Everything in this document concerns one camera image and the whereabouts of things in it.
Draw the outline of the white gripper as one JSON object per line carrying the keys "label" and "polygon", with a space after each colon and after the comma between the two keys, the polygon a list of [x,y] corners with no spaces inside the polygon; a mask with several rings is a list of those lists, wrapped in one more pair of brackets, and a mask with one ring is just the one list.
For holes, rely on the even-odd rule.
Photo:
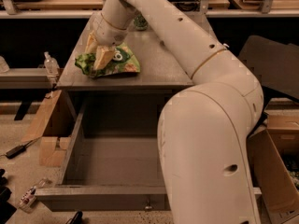
{"label": "white gripper", "polygon": [[128,27],[135,17],[136,9],[123,0],[106,0],[101,11],[94,15],[93,32],[90,32],[86,53],[95,53],[95,70],[104,69],[113,59],[115,47],[128,34]]}

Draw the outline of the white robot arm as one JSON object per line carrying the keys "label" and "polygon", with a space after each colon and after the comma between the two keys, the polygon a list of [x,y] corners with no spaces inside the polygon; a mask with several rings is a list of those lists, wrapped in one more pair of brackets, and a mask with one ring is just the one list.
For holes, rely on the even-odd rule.
{"label": "white robot arm", "polygon": [[140,12],[192,81],[164,106],[158,149],[175,224],[261,224],[246,139],[263,111],[258,79],[167,0],[106,0],[100,45],[119,45]]}

